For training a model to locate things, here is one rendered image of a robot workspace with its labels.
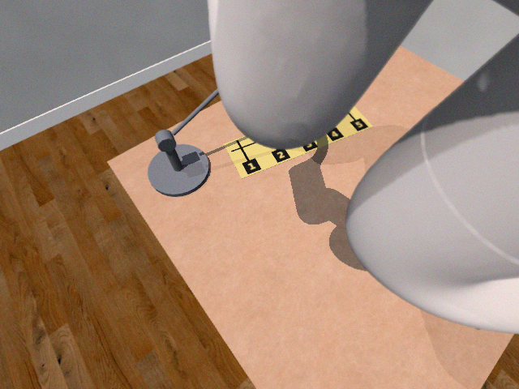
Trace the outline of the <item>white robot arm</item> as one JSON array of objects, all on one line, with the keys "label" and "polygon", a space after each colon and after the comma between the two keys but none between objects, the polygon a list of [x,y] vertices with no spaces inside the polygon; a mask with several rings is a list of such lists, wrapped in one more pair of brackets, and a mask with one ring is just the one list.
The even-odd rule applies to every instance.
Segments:
[{"label": "white robot arm", "polygon": [[[208,0],[225,111],[264,147],[321,139],[432,2]],[[345,230],[358,261],[404,301],[519,334],[519,33],[367,170]]]}]

